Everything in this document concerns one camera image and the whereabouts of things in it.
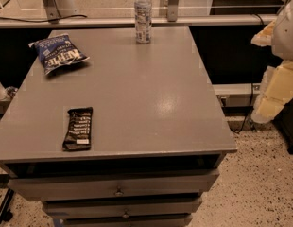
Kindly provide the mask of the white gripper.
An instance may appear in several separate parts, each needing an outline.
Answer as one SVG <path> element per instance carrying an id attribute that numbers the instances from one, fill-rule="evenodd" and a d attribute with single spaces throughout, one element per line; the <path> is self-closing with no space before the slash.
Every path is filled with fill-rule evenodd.
<path id="1" fill-rule="evenodd" d="M 273 120 L 293 98 L 293 0 L 284 6 L 276 22 L 271 21 L 252 37 L 251 43 L 271 46 L 272 53 L 284 60 L 276 68 L 267 68 L 253 106 L 251 120 L 264 124 Z"/>

